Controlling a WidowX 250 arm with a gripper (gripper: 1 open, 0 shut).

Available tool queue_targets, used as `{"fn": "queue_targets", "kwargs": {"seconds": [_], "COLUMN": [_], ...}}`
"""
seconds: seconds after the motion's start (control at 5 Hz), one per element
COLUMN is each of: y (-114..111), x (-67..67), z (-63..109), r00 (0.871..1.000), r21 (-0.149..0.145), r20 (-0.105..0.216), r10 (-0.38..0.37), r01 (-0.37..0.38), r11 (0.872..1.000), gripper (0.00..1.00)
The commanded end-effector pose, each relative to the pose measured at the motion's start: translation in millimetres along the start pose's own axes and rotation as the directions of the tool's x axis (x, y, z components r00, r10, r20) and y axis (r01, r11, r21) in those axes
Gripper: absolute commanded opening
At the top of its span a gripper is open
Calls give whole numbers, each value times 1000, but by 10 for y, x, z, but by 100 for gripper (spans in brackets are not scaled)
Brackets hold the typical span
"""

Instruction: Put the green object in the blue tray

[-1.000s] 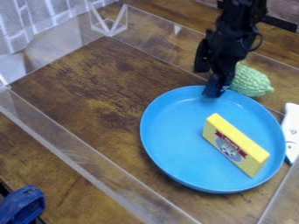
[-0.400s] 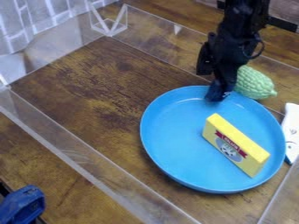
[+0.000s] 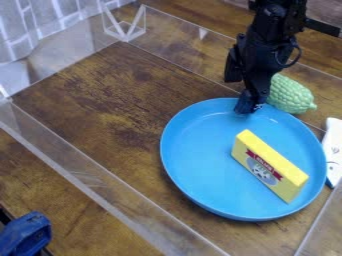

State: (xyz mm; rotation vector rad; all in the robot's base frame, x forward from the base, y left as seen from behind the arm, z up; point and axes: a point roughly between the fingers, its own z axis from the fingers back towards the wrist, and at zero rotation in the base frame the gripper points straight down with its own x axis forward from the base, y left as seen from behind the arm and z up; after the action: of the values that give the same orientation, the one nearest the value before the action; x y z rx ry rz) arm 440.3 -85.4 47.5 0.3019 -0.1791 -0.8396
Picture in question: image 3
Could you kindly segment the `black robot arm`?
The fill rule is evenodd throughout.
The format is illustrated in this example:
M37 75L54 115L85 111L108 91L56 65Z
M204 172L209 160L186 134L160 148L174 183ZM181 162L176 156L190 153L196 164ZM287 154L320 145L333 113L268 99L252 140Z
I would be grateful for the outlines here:
M299 60L295 34L305 24L305 0L255 0L255 17L229 48L224 81L243 82L233 111L253 113L269 95L271 78Z

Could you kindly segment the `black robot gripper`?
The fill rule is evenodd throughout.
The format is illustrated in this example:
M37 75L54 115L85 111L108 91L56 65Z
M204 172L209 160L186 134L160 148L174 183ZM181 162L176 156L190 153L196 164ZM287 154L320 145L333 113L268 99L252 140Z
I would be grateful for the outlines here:
M300 47L293 36L267 41L252 26L237 36L224 66L224 81L243 80L245 85L233 107L236 114L251 114L263 107L272 76L293 65L299 57Z

